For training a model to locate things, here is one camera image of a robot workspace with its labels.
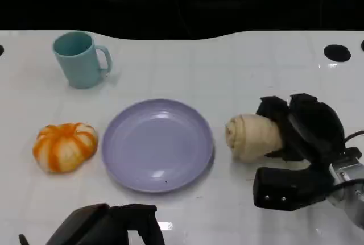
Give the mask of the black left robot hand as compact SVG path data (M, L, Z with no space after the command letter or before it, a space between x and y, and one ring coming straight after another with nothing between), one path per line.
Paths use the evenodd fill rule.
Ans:
M155 205L95 204L73 211L47 244L129 244L129 231L137 231L144 244L164 244Z

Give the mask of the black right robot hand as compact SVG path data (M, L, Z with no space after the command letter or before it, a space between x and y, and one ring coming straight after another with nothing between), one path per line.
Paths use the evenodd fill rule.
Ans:
M329 165L344 156L344 128L330 106L306 93L291 95L289 102L277 96L260 100L256 114L277 125L283 142L267 157Z

